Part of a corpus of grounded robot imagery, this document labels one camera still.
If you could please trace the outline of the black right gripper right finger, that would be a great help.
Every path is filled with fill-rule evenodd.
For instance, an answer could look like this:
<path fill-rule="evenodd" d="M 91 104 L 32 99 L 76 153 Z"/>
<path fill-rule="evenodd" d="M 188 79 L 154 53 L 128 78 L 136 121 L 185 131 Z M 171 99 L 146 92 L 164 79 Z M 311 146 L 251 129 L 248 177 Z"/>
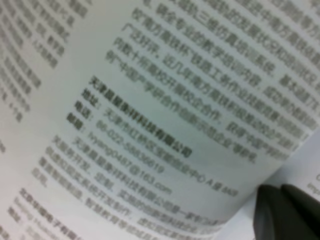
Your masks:
<path fill-rule="evenodd" d="M 306 225 L 320 239 L 320 202 L 292 184 L 283 184 L 280 189 Z"/>

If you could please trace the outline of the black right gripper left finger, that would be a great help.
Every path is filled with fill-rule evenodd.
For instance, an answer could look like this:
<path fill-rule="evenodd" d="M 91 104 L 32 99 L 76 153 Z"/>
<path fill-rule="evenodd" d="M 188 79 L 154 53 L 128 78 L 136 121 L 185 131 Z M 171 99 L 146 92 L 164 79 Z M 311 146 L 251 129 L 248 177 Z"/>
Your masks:
<path fill-rule="evenodd" d="M 285 197 L 272 185 L 261 185 L 256 194 L 253 231 L 257 240 L 311 240 L 313 231 Z"/>

